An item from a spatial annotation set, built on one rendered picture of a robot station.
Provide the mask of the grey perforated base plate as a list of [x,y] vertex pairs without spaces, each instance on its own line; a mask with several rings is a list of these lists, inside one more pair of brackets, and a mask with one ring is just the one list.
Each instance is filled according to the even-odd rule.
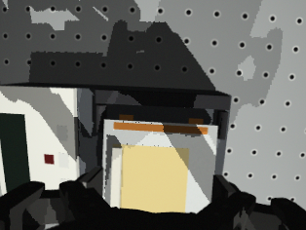
[[223,176],[306,210],[306,0],[0,0],[0,85],[232,96]]

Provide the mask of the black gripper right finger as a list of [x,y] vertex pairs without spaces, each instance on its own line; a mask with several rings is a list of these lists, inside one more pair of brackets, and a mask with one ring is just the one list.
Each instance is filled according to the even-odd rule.
[[270,206],[258,204],[221,174],[213,175],[211,203],[181,219],[217,230],[306,230],[306,210],[295,202],[273,198]]

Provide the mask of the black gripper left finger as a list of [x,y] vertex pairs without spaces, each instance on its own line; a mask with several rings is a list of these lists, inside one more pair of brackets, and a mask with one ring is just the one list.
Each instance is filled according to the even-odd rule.
[[29,181],[2,195],[0,230],[44,230],[45,224],[122,213],[102,198],[103,168],[94,167],[75,180],[54,190],[45,190],[44,182]]

